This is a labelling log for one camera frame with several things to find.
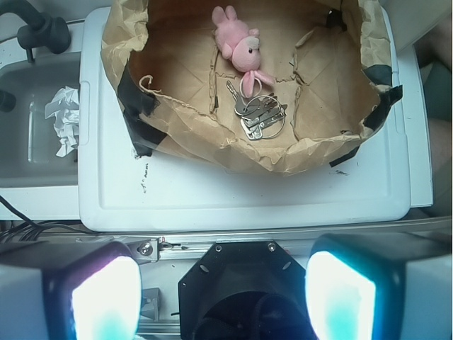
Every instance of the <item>plush toy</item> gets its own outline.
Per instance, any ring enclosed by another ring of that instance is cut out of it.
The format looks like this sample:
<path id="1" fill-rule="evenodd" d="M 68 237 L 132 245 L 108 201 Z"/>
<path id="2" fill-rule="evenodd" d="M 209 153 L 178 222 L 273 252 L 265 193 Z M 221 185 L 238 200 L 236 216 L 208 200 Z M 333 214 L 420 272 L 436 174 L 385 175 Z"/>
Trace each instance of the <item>plush toy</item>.
<path id="1" fill-rule="evenodd" d="M 273 85 L 275 79 L 259 70 L 261 64 L 260 31 L 249 30 L 246 23 L 240 21 L 233 6 L 216 7 L 212 11 L 212 22 L 216 25 L 215 42 L 222 57 L 231 60 L 233 66 L 244 72 L 241 80 L 241 94 L 246 98 L 253 95 L 255 80 Z"/>

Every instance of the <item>white tissue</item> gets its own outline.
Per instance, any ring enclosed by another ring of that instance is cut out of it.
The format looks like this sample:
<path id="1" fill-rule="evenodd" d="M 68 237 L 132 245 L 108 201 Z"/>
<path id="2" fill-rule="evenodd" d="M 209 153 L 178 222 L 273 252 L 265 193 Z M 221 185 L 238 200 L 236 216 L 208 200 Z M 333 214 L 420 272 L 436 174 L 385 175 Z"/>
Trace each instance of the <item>white tissue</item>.
<path id="1" fill-rule="evenodd" d="M 64 157 L 79 146 L 79 91 L 66 86 L 45 106 L 44 117 L 55 117 L 54 129 L 62 144 L 57 152 Z"/>

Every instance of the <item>faucet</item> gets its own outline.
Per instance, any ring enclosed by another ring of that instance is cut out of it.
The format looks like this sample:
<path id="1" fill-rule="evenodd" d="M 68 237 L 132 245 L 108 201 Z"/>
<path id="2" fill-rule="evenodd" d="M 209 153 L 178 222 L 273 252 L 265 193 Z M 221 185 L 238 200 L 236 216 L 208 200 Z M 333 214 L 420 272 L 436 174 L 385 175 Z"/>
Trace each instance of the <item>faucet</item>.
<path id="1" fill-rule="evenodd" d="M 27 25 L 19 28 L 17 41 L 27 52 L 27 60 L 33 63 L 32 48 L 45 46 L 50 52 L 63 53 L 71 44 L 68 25 L 63 18 L 52 18 L 40 13 L 26 0 L 0 0 L 0 16 L 14 13 Z"/>

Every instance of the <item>led light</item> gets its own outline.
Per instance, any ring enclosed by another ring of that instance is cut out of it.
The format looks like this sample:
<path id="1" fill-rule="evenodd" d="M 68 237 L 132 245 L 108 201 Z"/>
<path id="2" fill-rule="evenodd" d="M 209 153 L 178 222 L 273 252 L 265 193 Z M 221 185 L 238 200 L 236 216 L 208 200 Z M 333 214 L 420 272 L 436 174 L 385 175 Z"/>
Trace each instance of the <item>led light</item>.
<path id="1" fill-rule="evenodd" d="M 87 278 L 72 293 L 76 338 L 133 339 L 141 307 L 137 263 L 120 256 Z"/>
<path id="2" fill-rule="evenodd" d="M 327 251 L 306 268 L 306 303 L 320 340 L 372 338 L 376 285 Z"/>

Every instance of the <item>sink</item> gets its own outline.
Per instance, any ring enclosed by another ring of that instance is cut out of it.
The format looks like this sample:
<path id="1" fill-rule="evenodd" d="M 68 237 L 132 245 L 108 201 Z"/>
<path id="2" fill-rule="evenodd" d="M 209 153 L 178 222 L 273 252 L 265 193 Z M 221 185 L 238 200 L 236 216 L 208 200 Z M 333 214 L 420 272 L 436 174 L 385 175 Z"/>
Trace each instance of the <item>sink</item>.
<path id="1" fill-rule="evenodd" d="M 79 70 L 80 52 L 0 69 L 0 90 L 16 97 L 11 112 L 0 111 L 0 188 L 77 184 L 77 152 L 55 156 L 61 144 L 44 108 L 60 88 L 80 89 Z"/>

